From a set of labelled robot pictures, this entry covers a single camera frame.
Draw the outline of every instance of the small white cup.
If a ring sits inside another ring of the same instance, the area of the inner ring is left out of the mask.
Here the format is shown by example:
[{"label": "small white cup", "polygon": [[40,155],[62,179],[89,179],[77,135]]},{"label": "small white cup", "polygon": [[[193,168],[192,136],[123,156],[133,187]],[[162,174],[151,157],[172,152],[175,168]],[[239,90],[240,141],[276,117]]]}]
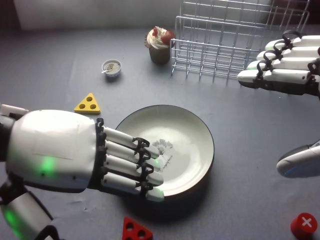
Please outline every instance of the small white cup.
[{"label": "small white cup", "polygon": [[115,60],[115,59],[109,59],[109,60],[105,61],[105,62],[102,64],[101,69],[102,69],[102,71],[105,71],[104,66],[105,66],[106,64],[108,64],[108,63],[111,63],[111,62],[113,62],[113,63],[118,63],[118,64],[120,65],[119,70],[116,71],[116,72],[113,72],[113,73],[104,72],[104,74],[107,75],[108,77],[114,78],[114,77],[118,76],[119,73],[121,72],[122,65],[121,65],[121,62],[120,62],[120,61]]}]

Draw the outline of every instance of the triangle toy with holes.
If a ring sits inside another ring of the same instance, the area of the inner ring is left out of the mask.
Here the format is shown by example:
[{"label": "triangle toy with holes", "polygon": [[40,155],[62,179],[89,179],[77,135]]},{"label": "triangle toy with holes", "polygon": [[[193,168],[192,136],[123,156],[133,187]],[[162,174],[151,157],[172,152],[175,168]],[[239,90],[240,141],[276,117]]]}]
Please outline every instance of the triangle toy with holes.
[{"label": "triangle toy with holes", "polygon": [[152,240],[153,233],[127,216],[123,221],[122,240]]},{"label": "triangle toy with holes", "polygon": [[78,114],[100,114],[100,107],[92,93],[89,93],[75,108]]}]

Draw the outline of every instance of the ceramic plate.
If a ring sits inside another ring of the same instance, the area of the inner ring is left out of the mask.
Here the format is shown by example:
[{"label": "ceramic plate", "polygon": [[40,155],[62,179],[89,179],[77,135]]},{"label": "ceramic plate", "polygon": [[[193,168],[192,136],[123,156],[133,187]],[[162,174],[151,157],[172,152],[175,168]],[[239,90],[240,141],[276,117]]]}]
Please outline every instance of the ceramic plate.
[{"label": "ceramic plate", "polygon": [[157,147],[165,197],[195,186],[214,161],[214,140],[205,123],[192,112],[171,105],[142,108],[127,116],[117,130],[141,137]]}]

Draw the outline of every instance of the white x mark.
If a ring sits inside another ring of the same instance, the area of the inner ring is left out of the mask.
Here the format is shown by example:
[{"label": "white x mark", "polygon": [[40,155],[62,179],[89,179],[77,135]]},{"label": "white x mark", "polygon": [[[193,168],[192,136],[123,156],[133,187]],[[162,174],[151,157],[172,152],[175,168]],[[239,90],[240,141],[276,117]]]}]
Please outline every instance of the white x mark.
[{"label": "white x mark", "polygon": [[308,220],[305,219],[305,217],[302,217],[302,220],[304,221],[304,223],[302,223],[302,226],[308,225],[310,228],[312,227],[310,222],[311,222],[311,218],[309,218]]}]

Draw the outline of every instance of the red cylinder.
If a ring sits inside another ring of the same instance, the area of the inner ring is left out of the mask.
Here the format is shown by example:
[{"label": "red cylinder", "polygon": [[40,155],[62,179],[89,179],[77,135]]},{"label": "red cylinder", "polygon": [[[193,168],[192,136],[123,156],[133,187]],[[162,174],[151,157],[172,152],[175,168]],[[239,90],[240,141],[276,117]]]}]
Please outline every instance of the red cylinder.
[{"label": "red cylinder", "polygon": [[299,240],[306,240],[317,230],[318,223],[310,213],[303,212],[290,225],[291,232]]}]

